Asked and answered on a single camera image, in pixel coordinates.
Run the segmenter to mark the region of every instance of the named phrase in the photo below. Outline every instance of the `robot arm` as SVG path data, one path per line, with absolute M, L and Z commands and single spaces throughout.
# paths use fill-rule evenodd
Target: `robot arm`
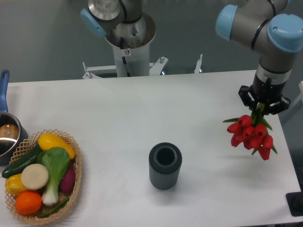
M 239 95 L 246 106 L 256 109 L 264 103 L 265 114 L 277 114 L 289 107 L 283 87 L 303 46 L 303 20 L 280 14 L 290 0 L 249 0 L 243 7 L 226 6 L 216 22 L 217 34 L 261 54 L 250 87 Z
M 113 47 L 118 77 L 148 76 L 149 44 L 156 34 L 153 19 L 142 13 L 142 0 L 89 0 L 81 19 Z

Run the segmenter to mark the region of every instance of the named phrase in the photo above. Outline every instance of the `tulip bouquet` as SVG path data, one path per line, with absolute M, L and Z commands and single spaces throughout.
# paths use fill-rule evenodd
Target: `tulip bouquet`
M 252 155 L 258 151 L 263 160 L 268 160 L 270 151 L 273 150 L 277 154 L 277 150 L 272 136 L 268 133 L 268 129 L 272 128 L 264 119 L 263 110 L 264 104 L 259 103 L 250 116 L 243 115 L 223 122 L 232 122 L 227 131 L 233 134 L 231 140 L 233 147 L 243 143 L 247 150 L 253 149 Z

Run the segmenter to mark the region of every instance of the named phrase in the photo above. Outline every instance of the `black cylindrical vase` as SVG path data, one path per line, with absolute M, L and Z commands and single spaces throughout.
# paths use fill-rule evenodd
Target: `black cylindrical vase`
M 150 151 L 149 164 L 152 185 L 158 189 L 167 190 L 177 182 L 182 154 L 171 143 L 159 143 Z

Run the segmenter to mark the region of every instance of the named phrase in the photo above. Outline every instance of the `orange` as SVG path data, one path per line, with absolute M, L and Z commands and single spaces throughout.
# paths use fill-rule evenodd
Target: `orange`
M 36 213 L 41 206 L 41 195 L 34 191 L 25 191 L 16 198 L 15 208 L 21 215 Z

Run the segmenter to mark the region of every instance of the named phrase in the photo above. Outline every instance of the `yellow bell pepper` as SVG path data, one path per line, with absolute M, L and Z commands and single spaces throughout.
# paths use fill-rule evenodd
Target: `yellow bell pepper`
M 5 181 L 5 189 L 12 195 L 20 195 L 28 189 L 21 182 L 21 174 L 13 175 Z
M 51 133 L 43 133 L 38 138 L 38 144 L 42 150 L 64 148 L 68 152 L 70 159 L 73 159 L 76 156 L 74 149 L 67 142 L 65 142 L 60 136 Z

